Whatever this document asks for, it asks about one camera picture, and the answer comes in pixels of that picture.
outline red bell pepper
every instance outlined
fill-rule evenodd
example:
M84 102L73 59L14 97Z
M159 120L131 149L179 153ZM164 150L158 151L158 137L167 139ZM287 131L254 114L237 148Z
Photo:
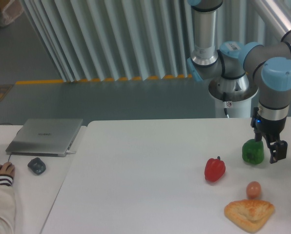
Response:
M217 180L219 180L220 177L223 176L225 171L225 163L220 160L219 156L216 159L210 158L205 166L205 179L210 182L216 182Z

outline laptop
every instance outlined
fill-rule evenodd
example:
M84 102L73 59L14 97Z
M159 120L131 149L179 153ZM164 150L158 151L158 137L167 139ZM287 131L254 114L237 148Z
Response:
M28 119L5 150L26 156L66 156L83 120L78 118Z

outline striped sleeve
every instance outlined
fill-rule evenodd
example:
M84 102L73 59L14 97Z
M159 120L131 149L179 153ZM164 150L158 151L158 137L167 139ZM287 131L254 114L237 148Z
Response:
M12 186L13 178L9 175L0 175L0 185Z

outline gray mouse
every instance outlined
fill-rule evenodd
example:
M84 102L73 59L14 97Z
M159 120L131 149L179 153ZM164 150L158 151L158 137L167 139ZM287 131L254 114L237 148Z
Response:
M45 163L38 157L32 159L27 166L37 175L42 174L46 170Z

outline metal pole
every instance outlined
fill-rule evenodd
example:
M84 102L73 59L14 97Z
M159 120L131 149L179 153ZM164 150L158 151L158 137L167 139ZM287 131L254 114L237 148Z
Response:
M257 13L279 41L291 31L291 10L280 0L251 0Z
M207 13L193 11L194 51L191 58L198 65L213 64L218 58L215 51L216 18L217 11Z

